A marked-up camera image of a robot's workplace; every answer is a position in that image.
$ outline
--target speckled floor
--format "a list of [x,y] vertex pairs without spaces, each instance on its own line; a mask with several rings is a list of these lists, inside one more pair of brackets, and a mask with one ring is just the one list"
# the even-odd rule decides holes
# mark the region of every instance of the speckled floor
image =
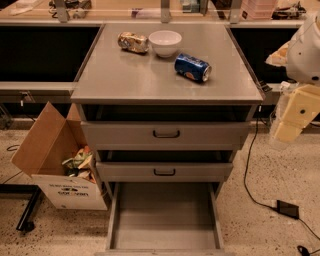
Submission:
[[[261,127],[247,177],[252,195],[272,206],[277,199],[299,205],[301,219],[319,236],[320,134],[316,130],[304,133],[287,150],[279,152],[270,148],[267,129]],[[0,131],[1,183],[19,172],[10,163],[14,152],[6,149],[19,145],[27,132],[18,125]],[[217,200],[225,251],[239,256],[294,256],[300,255],[298,245],[310,252],[320,249],[320,241],[302,222],[280,216],[249,198],[243,176],[253,135],[238,152],[232,174]],[[7,183],[33,182],[19,174]],[[86,256],[105,250],[108,211],[57,210],[43,198],[33,216],[35,229],[23,233],[16,231],[16,226],[26,204],[26,199],[0,195],[0,255]]]

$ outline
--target blue can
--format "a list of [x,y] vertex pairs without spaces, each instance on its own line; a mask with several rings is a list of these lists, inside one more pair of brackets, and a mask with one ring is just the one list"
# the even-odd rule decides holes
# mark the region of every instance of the blue can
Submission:
[[174,69],[191,80],[205,82],[209,79],[212,67],[203,60],[181,53],[176,58]]

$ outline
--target gray countertop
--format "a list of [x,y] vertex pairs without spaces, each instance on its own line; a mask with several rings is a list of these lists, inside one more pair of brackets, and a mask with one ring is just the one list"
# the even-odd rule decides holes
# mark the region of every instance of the gray countertop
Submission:
[[[172,57],[158,57],[150,47],[145,55],[122,50],[121,32],[149,36],[174,30],[182,46]],[[187,53],[212,66],[207,82],[198,84],[176,73],[175,58]],[[95,46],[71,97],[82,104],[257,104],[257,89],[225,26],[214,22],[110,22]]]

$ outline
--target gold can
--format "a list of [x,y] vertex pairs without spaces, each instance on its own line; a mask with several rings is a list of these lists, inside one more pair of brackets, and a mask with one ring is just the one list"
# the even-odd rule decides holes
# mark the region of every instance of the gold can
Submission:
[[149,50],[148,37],[132,32],[122,32],[118,36],[118,45],[124,50],[135,53],[146,53]]

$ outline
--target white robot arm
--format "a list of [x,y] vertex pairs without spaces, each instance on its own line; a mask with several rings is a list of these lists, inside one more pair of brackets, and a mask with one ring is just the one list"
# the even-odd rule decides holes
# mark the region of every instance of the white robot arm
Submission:
[[299,82],[280,97],[270,144],[284,149],[320,112],[320,11],[310,15],[288,43],[287,75]]

